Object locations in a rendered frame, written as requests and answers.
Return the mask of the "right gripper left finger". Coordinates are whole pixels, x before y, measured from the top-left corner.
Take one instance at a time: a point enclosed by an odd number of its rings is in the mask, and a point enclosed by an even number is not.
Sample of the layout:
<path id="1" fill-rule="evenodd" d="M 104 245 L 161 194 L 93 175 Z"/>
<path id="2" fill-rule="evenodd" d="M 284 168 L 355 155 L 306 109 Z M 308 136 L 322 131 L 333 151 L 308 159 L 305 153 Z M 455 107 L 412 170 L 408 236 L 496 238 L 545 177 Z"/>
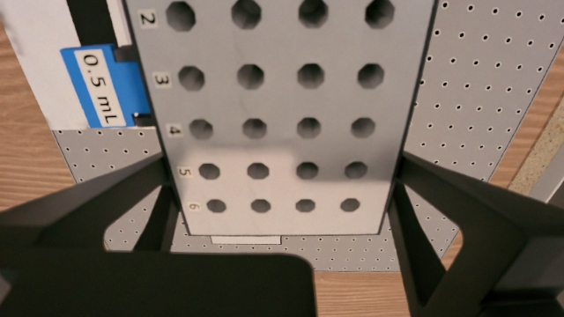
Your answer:
<path id="1" fill-rule="evenodd" d="M 162 151 L 0 211 L 0 241 L 107 250 L 106 230 L 161 186 L 134 251 L 171 252 L 180 209 Z"/>

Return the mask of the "grey flat mat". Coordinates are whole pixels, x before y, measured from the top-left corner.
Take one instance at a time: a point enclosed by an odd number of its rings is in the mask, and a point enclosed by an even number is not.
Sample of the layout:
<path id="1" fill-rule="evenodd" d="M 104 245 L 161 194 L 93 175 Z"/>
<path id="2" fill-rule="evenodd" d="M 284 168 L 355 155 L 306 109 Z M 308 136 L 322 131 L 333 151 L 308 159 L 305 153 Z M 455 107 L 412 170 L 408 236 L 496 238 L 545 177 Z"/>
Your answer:
<path id="1" fill-rule="evenodd" d="M 440 0 L 430 42 L 404 151 L 490 182 L 564 44 L 564 0 Z M 51 132 L 75 184 L 161 151 L 155 129 Z M 442 260 L 460 229 L 405 187 Z M 109 226 L 108 250 L 135 246 L 160 188 Z M 381 235 L 220 245 L 188 236 L 180 212 L 171 252 L 289 253 L 314 272 L 400 272 L 388 214 Z"/>

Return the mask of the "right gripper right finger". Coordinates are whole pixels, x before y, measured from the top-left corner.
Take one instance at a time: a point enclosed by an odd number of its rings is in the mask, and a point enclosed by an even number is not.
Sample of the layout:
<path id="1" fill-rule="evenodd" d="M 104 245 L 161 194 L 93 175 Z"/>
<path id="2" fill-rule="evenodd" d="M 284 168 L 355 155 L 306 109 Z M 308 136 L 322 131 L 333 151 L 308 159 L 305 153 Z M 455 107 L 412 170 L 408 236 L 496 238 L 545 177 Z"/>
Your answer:
<path id="1" fill-rule="evenodd" d="M 462 246 L 449 269 L 405 186 L 460 229 Z M 473 317 L 493 302 L 564 291 L 560 207 L 404 151 L 387 214 L 410 317 Z"/>

